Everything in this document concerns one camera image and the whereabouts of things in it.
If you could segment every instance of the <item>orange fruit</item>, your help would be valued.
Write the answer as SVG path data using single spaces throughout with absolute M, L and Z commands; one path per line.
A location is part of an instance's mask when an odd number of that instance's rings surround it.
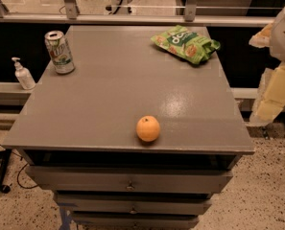
M 136 134 L 145 142 L 152 142 L 158 138 L 160 133 L 160 124 L 153 116 L 144 116 L 136 124 Z

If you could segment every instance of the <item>terrazzo floor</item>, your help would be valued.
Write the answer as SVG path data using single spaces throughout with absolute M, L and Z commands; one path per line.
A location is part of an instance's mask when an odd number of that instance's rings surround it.
M 11 123 L 12 120 L 7 119 L 1 123 L 1 144 Z M 248 131 L 255 154 L 243 157 L 233 168 L 234 177 L 219 195 L 213 196 L 213 205 L 200 216 L 195 230 L 285 230 L 285 125 L 268 125 L 270 139 L 264 138 L 259 127 L 248 127 Z M 23 189 L 18 185 L 17 176 L 25 164 L 12 154 L 4 181 L 11 186 L 11 191 L 0 193 L 0 230 L 59 229 L 59 207 L 52 193 L 39 188 Z M 24 171 L 18 180 L 24 187 L 34 185 Z M 120 230 L 119 227 L 86 227 L 74 222 L 70 229 Z

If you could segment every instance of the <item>drawer handle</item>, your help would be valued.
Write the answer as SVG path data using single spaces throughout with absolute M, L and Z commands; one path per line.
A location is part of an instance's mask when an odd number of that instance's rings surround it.
M 133 207 L 132 207 L 132 209 L 130 210 L 130 213 L 131 213 L 132 215 L 137 214 L 136 210 L 135 210 Z
M 129 192 L 134 190 L 134 187 L 133 187 L 131 181 L 130 181 L 129 185 L 126 187 L 126 190 L 129 191 Z

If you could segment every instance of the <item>pump bottle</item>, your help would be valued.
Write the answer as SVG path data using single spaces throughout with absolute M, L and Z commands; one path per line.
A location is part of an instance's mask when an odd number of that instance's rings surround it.
M 19 60 L 19 57 L 13 57 L 12 60 L 15 62 L 15 75 L 24 89 L 32 89 L 36 86 L 33 76 L 30 74 L 29 70 L 23 67 Z

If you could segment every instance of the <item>crumpled green bag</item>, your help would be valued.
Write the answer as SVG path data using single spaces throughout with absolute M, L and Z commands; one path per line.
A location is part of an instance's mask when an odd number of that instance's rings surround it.
M 201 61 L 209 60 L 211 54 L 220 49 L 218 41 L 190 32 L 180 25 L 162 34 L 152 36 L 151 41 L 193 64 L 200 64 Z

